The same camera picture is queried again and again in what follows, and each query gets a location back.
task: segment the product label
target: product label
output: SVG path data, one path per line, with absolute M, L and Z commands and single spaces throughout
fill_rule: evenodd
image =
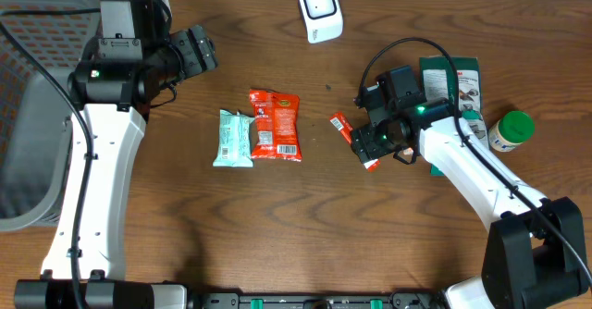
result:
M 520 145 L 520 143 L 508 142 L 507 140 L 503 139 L 500 134 L 500 123 L 497 122 L 496 125 L 489 130 L 489 144 L 491 147 L 496 151 L 500 152 L 509 152 L 516 148 L 516 146 Z
M 278 145 L 277 153 L 284 155 L 296 155 L 298 153 L 298 149 L 296 145 Z
M 446 70 L 424 69 L 424 88 L 427 101 L 441 97 L 449 98 Z M 481 116 L 481 91 L 479 89 L 479 73 L 471 69 L 458 70 L 460 95 L 459 109 L 475 136 L 484 146 L 487 143 L 487 128 Z
M 341 122 L 339 121 L 339 118 L 334 117 L 331 119 L 331 124 L 333 124 L 333 126 L 335 127 L 335 129 L 337 130 L 343 130 L 343 124 L 341 124 Z
M 222 158 L 228 160 L 228 153 L 230 152 L 230 147 L 224 146 L 220 148 L 222 149 Z
M 274 144 L 274 134 L 271 131 L 259 131 L 259 144 Z

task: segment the orange chip bag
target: orange chip bag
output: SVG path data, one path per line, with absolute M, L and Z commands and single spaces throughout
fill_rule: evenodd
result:
M 298 117 L 297 95 L 251 90 L 249 93 L 259 142 L 251 158 L 282 158 L 302 161 L 296 118 Z

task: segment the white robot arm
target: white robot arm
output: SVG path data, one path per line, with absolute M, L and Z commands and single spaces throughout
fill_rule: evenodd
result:
M 183 285 L 124 280 L 123 234 L 133 161 L 150 108 L 160 106 L 151 102 L 165 89 L 176 96 L 181 81 L 216 68 L 214 45 L 200 26 L 169 34 L 172 15 L 167 0 L 101 0 L 101 16 L 102 37 L 85 47 L 68 78 L 69 99 L 65 96 L 90 136 L 78 120 L 73 121 L 68 182 L 54 242 L 43 261 L 41 279 L 18 282 L 15 305 L 193 307 L 194 297 Z M 78 214 L 87 138 L 93 156 Z M 75 219 L 80 222 L 77 230 Z M 71 240 L 77 235 L 78 248 L 72 250 Z M 77 276 L 72 275 L 74 263 Z
M 489 164 L 515 183 L 535 206 L 541 206 L 541 199 L 545 198 L 545 195 L 529 187 L 514 175 L 475 137 L 467 121 L 464 118 L 460 121 L 464 134 L 469 137 L 470 142 Z M 504 213 L 520 215 L 529 211 L 527 206 L 511 197 L 508 188 L 463 146 L 453 117 L 433 122 L 429 129 L 422 130 L 419 146 L 424 159 L 438 167 L 450 179 L 477 212 L 487 231 L 493 222 L 501 219 Z M 487 297 L 481 277 L 470 278 L 453 285 L 446 289 L 445 295 L 450 309 L 494 309 Z

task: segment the white jar label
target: white jar label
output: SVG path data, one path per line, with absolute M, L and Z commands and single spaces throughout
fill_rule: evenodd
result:
M 519 146 L 520 143 L 508 142 L 500 134 L 500 123 L 497 122 L 491 129 L 489 129 L 489 145 L 496 151 L 509 152 Z

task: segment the green bottle cap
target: green bottle cap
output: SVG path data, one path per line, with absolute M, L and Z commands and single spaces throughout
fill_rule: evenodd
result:
M 499 122 L 499 134 L 508 142 L 525 142 L 533 133 L 535 122 L 523 111 L 511 111 Z

